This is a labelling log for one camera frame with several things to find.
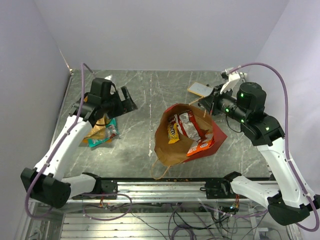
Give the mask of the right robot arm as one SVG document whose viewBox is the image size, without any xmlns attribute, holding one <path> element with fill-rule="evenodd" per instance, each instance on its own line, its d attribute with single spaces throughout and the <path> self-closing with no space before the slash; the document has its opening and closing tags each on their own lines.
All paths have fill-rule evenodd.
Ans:
<svg viewBox="0 0 320 240">
<path fill-rule="evenodd" d="M 242 83 L 236 97 L 232 90 L 222 92 L 222 88 L 214 87 L 198 105 L 210 115 L 224 114 L 240 124 L 240 131 L 266 160 L 278 188 L 266 187 L 234 171 L 224 177 L 221 194 L 226 198 L 238 194 L 251 199 L 266 208 L 282 226 L 303 221 L 312 207 L 319 209 L 320 196 L 305 181 L 299 182 L 298 171 L 292 170 L 294 162 L 285 154 L 285 132 L 275 117 L 264 112 L 266 92 L 254 82 Z"/>
</svg>

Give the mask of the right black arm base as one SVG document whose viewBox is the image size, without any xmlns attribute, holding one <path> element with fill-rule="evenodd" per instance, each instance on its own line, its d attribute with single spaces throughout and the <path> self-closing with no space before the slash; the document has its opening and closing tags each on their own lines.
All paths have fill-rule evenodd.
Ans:
<svg viewBox="0 0 320 240">
<path fill-rule="evenodd" d="M 199 190 L 207 199 L 224 199 L 232 195 L 230 183 L 224 178 L 209 178 Z"/>
</svg>

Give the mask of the teal snack packet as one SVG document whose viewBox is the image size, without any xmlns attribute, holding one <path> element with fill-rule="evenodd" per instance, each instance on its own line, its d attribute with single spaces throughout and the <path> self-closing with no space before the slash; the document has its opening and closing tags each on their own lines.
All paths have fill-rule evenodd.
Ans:
<svg viewBox="0 0 320 240">
<path fill-rule="evenodd" d="M 111 122 L 106 126 L 106 138 L 102 140 L 98 139 L 88 139 L 87 143 L 90 148 L 96 147 L 105 142 L 111 142 L 112 138 L 119 134 L 117 121 L 115 118 L 111 119 Z"/>
</svg>

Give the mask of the red paper bag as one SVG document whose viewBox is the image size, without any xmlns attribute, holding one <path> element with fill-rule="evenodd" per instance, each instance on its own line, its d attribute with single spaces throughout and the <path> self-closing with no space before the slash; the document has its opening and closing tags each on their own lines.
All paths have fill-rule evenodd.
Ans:
<svg viewBox="0 0 320 240">
<path fill-rule="evenodd" d="M 186 110 L 192 111 L 195 116 L 196 123 L 199 125 L 199 128 L 203 133 L 213 134 L 212 144 L 191 156 L 187 156 L 187 152 L 190 150 L 192 143 L 194 142 L 193 140 L 189 139 L 187 136 L 179 134 L 180 140 L 176 143 L 169 144 L 168 138 L 169 117 L 175 114 L 180 114 Z M 164 111 L 159 126 L 155 132 L 154 151 L 157 157 L 156 160 L 162 163 L 166 169 L 169 170 L 175 165 L 181 165 L 199 158 L 214 155 L 226 139 L 227 135 L 218 127 L 211 115 L 196 106 L 177 103 Z"/>
</svg>

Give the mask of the gold brown snack packet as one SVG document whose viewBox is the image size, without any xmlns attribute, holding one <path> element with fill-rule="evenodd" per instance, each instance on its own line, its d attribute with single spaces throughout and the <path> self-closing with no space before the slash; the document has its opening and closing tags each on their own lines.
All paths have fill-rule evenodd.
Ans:
<svg viewBox="0 0 320 240">
<path fill-rule="evenodd" d="M 87 142 L 88 139 L 93 140 L 103 140 L 107 137 L 106 135 L 106 127 L 111 122 L 111 120 L 104 115 L 102 118 L 100 118 L 92 130 L 84 137 L 83 141 Z"/>
</svg>

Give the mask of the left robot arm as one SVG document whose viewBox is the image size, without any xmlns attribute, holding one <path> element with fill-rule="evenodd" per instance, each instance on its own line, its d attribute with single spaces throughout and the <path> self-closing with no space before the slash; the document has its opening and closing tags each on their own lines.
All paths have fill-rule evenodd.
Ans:
<svg viewBox="0 0 320 240">
<path fill-rule="evenodd" d="M 111 93 L 111 80 L 95 78 L 90 91 L 78 100 L 69 112 L 59 136 L 34 168 L 25 168 L 20 178 L 32 198 L 53 208 L 62 208 L 68 199 L 86 194 L 91 199 L 102 193 L 102 180 L 93 173 L 65 178 L 67 162 L 82 140 L 103 116 L 110 119 L 137 110 L 127 87 Z"/>
</svg>

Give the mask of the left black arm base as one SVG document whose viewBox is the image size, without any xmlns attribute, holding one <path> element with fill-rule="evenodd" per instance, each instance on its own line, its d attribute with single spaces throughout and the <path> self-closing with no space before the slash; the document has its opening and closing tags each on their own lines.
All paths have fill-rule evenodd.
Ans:
<svg viewBox="0 0 320 240">
<path fill-rule="evenodd" d="M 103 199 L 115 200 L 118 193 L 118 184 L 114 180 L 102 180 L 97 193 L 100 194 Z"/>
</svg>

